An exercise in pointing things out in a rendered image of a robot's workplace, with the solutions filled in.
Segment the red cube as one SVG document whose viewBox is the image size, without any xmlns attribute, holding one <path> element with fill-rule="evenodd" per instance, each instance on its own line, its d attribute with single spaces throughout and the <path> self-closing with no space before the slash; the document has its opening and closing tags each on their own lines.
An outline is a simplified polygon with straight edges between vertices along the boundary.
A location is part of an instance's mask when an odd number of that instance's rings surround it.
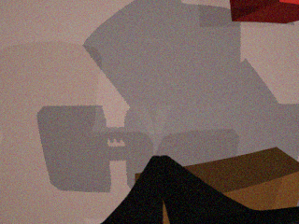
<svg viewBox="0 0 299 224">
<path fill-rule="evenodd" d="M 299 21 L 299 0 L 229 0 L 232 21 L 291 23 Z"/>
</svg>

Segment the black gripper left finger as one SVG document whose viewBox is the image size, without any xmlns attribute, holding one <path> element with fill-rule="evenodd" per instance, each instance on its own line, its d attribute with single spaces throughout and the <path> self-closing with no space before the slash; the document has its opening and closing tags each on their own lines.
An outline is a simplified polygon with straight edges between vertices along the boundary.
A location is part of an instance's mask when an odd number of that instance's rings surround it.
<svg viewBox="0 0 299 224">
<path fill-rule="evenodd" d="M 127 197 L 101 224 L 164 224 L 164 164 L 150 157 Z"/>
</svg>

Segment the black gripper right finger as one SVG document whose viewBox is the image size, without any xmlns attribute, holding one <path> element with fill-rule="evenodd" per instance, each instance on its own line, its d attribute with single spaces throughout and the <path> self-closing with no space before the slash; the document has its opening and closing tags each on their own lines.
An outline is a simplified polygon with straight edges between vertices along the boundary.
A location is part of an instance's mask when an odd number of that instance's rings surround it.
<svg viewBox="0 0 299 224">
<path fill-rule="evenodd" d="M 249 209 L 202 182 L 167 154 L 161 160 L 169 224 L 299 224 L 299 206 Z"/>
</svg>

